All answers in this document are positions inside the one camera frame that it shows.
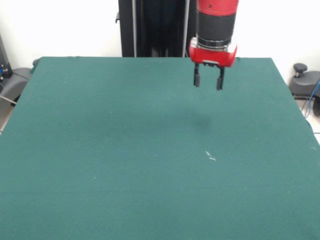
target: black cylindrical joint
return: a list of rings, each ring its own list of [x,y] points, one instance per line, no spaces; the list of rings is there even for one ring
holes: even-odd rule
[[[229,45],[235,21],[236,14],[215,16],[197,11],[198,43],[206,48],[223,48]]]

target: green felt cloth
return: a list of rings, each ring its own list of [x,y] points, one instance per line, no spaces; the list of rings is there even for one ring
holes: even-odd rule
[[[42,58],[0,136],[0,240],[320,239],[320,147],[273,61],[200,73]]]

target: cable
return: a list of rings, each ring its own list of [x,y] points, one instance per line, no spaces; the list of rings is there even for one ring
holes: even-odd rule
[[[9,103],[11,103],[11,104],[14,104],[14,105],[17,104],[16,101],[12,101],[11,99],[6,98],[5,96],[1,96],[1,95],[0,95],[0,99],[6,100],[7,102],[9,102]]]
[[[317,89],[317,87],[318,87],[319,84],[320,84],[320,78],[319,78],[317,84],[315,85],[314,89],[312,90],[311,94],[309,95],[309,97],[306,98],[306,100],[305,100],[305,102],[304,102],[304,104],[303,104],[303,106],[302,106],[302,108],[301,108],[302,114],[304,113],[304,109],[305,109],[305,106],[306,106],[307,102],[312,101],[312,97],[313,97],[314,93],[316,92],[316,89]],[[307,118],[307,112],[308,112],[308,108],[307,108],[307,110],[306,110],[305,113],[304,113],[304,118],[305,118],[305,119]]]
[[[12,74],[13,74],[13,75],[17,75],[17,76],[19,76],[19,77],[21,77],[21,78],[23,78],[23,79],[25,79],[25,80],[29,81],[29,79],[28,79],[28,78],[26,78],[25,76],[22,76],[22,75],[20,75],[20,74],[18,74],[18,73],[13,72]]]
[[[315,96],[315,94],[318,92],[319,88],[320,88],[320,79],[318,80],[318,83],[316,84],[315,89],[314,89],[314,91],[312,92],[312,95],[311,95],[311,97],[310,97],[310,99],[309,99],[309,113],[308,113],[308,115],[307,115],[305,118],[308,118],[309,115],[310,115],[310,113],[311,113],[312,98],[313,98],[313,97]]]

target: black chair knob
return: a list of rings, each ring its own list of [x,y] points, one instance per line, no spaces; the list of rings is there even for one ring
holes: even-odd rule
[[[307,65],[303,64],[303,63],[296,63],[294,66],[293,66],[294,70],[299,73],[299,74],[302,74],[303,72],[307,71],[308,70],[308,67]]]

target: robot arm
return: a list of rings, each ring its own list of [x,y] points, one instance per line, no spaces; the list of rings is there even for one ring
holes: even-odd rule
[[[216,89],[223,89],[225,67],[236,59],[237,47],[231,44],[239,0],[197,0],[197,35],[189,46],[195,63],[194,85],[200,85],[200,64],[218,67]]]

